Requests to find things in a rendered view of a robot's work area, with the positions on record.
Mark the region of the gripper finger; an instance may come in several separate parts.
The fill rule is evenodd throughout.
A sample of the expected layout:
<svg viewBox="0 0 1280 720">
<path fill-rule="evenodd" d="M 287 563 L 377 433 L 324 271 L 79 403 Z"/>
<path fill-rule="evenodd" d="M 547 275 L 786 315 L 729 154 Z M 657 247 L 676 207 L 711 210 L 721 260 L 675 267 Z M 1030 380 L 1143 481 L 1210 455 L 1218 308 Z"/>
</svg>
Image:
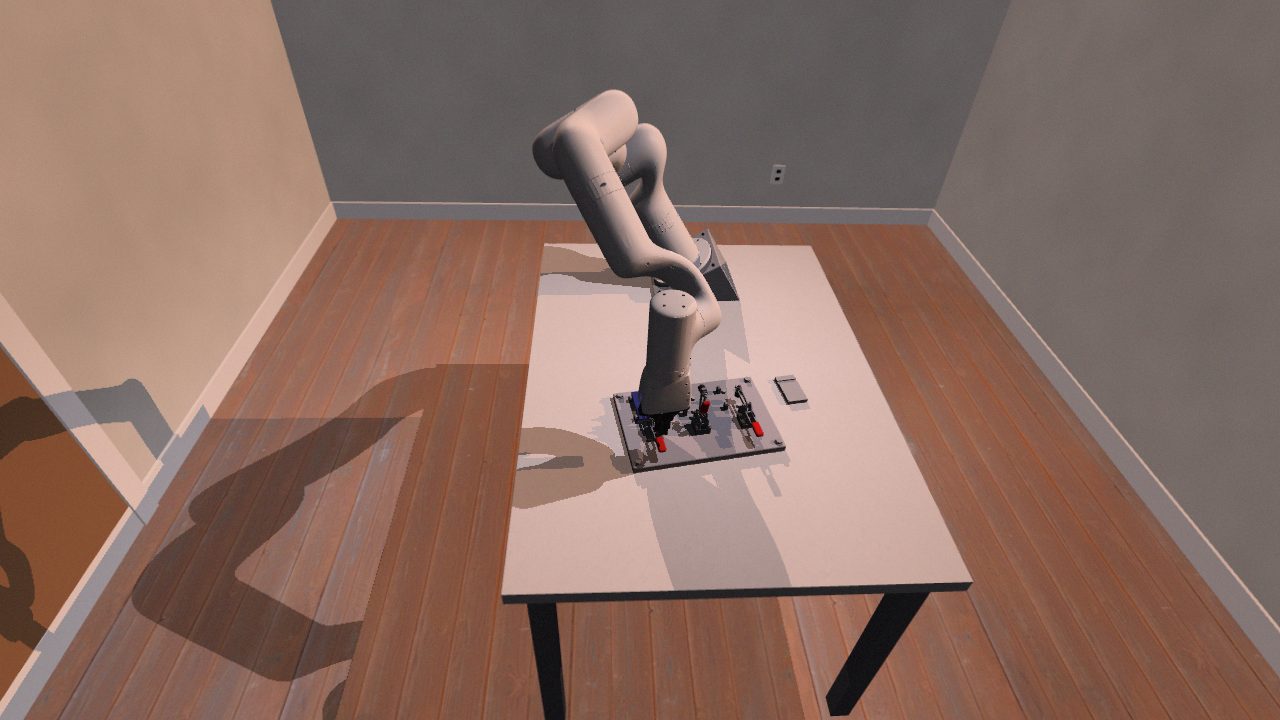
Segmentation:
<svg viewBox="0 0 1280 720">
<path fill-rule="evenodd" d="M 689 407 L 690 407 L 690 406 L 689 406 Z M 689 407 L 687 407 L 687 409 L 685 409 L 685 410 L 689 410 Z M 685 411 L 685 410 L 681 410 L 681 411 Z M 668 424 L 671 424 L 671 421 L 672 421 L 672 420 L 675 419 L 675 416 L 676 416 L 676 415 L 677 415 L 678 413 L 680 413 L 680 411 L 675 411 L 675 413 L 662 413 L 662 416 L 663 416 L 663 420 L 664 420 L 664 433 L 663 433 L 664 436 L 667 436 L 667 434 L 668 434 L 668 429 L 669 429 L 669 425 L 668 425 Z"/>
<path fill-rule="evenodd" d="M 663 433 L 664 433 L 664 420 L 663 420 L 663 416 L 660 414 L 652 414 L 652 415 L 644 414 L 641 404 L 637 407 L 637 413 L 639 413 L 640 416 L 652 416 L 655 420 L 655 430 L 659 432 L 659 436 L 663 436 Z"/>
</svg>

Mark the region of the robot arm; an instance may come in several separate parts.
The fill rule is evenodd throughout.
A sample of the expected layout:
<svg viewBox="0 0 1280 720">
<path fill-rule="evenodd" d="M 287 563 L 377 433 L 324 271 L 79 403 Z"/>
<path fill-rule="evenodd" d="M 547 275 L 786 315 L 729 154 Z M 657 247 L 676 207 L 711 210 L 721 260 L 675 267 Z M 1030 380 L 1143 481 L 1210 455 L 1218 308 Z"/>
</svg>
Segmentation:
<svg viewBox="0 0 1280 720">
<path fill-rule="evenodd" d="M 532 156 L 544 174 L 564 181 L 616 275 L 669 284 L 650 300 L 646 372 L 682 379 L 694 345 L 721 325 L 721 307 L 701 275 L 710 245 L 691 238 L 666 193 L 660 131 L 637 124 L 632 99 L 608 90 L 541 129 Z M 628 197 L 625 186 L 639 178 Z"/>
</svg>

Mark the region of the blue plate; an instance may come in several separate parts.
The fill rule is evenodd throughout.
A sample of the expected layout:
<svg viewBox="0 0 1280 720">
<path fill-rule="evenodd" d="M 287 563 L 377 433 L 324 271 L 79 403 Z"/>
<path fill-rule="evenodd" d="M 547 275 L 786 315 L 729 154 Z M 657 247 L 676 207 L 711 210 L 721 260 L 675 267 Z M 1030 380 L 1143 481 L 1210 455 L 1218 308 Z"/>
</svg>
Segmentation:
<svg viewBox="0 0 1280 720">
<path fill-rule="evenodd" d="M 636 410 L 636 413 L 637 413 L 637 407 L 639 407 L 639 405 L 641 404 L 641 402 L 639 402 L 639 400 L 637 400 L 637 391 L 636 391 L 636 392 L 631 392 L 631 396 L 632 396 L 632 398 L 634 398 L 634 406 L 635 406 L 635 410 Z M 637 418 L 639 418 L 639 421 L 646 421 L 649 416 L 640 416 L 640 415 L 639 415 L 639 413 L 637 413 Z"/>
</svg>

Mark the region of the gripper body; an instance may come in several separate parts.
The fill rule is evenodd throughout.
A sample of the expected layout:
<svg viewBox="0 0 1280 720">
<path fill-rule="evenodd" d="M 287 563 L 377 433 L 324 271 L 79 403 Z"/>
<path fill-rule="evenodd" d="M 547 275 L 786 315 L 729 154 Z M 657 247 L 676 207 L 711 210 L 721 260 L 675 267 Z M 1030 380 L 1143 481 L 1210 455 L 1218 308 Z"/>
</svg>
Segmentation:
<svg viewBox="0 0 1280 720">
<path fill-rule="evenodd" d="M 643 395 L 643 398 L 640 398 Z M 637 400 L 644 414 L 675 413 L 685 410 L 691 404 L 691 375 L 680 380 L 659 380 L 643 369 Z"/>
</svg>

